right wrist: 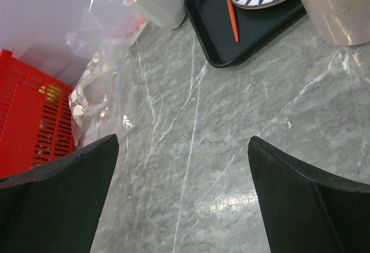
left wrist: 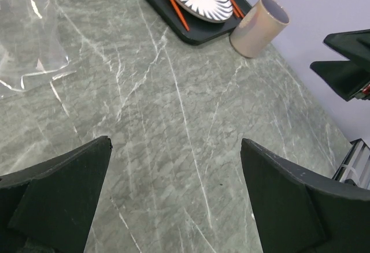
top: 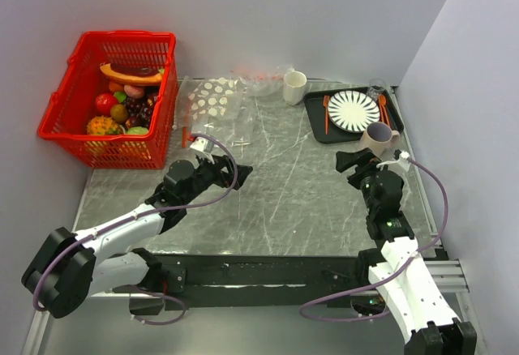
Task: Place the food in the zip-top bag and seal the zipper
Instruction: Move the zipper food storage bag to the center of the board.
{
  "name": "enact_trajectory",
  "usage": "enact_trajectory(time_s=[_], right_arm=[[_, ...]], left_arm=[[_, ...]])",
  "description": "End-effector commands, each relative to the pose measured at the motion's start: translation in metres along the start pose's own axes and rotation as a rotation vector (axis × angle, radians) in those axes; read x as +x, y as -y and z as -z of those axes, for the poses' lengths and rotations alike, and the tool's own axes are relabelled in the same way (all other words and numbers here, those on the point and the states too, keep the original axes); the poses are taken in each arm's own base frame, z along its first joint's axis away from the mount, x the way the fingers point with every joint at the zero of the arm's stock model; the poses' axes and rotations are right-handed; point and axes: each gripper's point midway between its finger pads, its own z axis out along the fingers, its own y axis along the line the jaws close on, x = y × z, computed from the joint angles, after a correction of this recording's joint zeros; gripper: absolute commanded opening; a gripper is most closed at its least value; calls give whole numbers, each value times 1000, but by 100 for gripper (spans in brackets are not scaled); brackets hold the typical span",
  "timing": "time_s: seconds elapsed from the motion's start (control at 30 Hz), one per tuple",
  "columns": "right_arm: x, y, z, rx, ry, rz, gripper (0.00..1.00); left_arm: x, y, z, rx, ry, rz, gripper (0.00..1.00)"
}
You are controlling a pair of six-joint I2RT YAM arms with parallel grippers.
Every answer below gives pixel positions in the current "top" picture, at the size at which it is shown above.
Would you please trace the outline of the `toy green cabbage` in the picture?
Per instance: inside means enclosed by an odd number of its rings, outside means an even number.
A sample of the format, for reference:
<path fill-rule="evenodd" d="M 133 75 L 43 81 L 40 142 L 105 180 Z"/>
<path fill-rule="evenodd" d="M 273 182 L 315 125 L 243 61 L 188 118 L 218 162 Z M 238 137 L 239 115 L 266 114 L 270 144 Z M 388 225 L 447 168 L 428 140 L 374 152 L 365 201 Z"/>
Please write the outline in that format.
<path fill-rule="evenodd" d="M 148 133 L 148 128 L 142 126 L 133 126 L 126 130 L 127 135 L 147 135 Z"/>

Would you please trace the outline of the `toy pineapple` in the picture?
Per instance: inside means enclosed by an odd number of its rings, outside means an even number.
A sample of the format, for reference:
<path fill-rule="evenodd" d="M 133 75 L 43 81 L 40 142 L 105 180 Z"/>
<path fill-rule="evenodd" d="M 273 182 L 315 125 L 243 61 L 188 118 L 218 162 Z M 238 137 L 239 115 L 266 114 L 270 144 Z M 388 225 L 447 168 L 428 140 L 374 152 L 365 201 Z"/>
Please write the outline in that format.
<path fill-rule="evenodd" d="M 122 135 L 123 129 L 112 118 L 97 116 L 88 122 L 86 132 L 88 135 Z"/>

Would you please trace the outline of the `polka dot zip bag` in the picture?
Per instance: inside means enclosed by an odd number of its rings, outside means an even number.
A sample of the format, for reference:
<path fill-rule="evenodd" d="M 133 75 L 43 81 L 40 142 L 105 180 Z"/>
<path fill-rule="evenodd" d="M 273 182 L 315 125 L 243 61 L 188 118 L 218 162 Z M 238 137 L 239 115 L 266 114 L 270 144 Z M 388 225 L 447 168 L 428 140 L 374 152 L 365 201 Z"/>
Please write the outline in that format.
<path fill-rule="evenodd" d="M 244 106 L 245 96 L 236 79 L 186 76 L 178 90 L 174 123 L 190 126 L 210 118 L 234 120 Z"/>

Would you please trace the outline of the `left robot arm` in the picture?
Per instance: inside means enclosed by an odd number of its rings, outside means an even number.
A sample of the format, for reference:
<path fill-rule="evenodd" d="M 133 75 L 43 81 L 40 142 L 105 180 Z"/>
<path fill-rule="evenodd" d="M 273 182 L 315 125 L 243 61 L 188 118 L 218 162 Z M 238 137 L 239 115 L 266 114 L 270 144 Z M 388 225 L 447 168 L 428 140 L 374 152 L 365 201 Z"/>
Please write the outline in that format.
<path fill-rule="evenodd" d="M 154 193 L 123 216 L 76 233 L 63 227 L 52 231 L 21 279 L 34 309 L 60 319 L 87 297 L 114 287 L 154 290 L 166 275 L 161 263 L 144 249 L 126 248 L 172 229 L 209 187 L 218 186 L 228 195 L 253 171 L 232 156 L 197 161 L 172 163 Z"/>

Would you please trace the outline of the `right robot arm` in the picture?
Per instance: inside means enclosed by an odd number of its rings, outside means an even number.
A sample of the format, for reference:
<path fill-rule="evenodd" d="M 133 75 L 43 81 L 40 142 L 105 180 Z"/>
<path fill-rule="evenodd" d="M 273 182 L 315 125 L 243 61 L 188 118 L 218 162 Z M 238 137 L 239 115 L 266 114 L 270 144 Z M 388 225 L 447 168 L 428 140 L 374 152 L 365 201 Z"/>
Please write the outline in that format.
<path fill-rule="evenodd" d="M 377 248 L 358 254 L 356 282 L 374 287 L 397 321 L 406 354 L 474 354 L 477 333 L 444 300 L 401 210 L 404 180 L 365 148 L 337 152 L 336 170 L 352 169 L 348 183 L 367 207 L 367 231 Z"/>

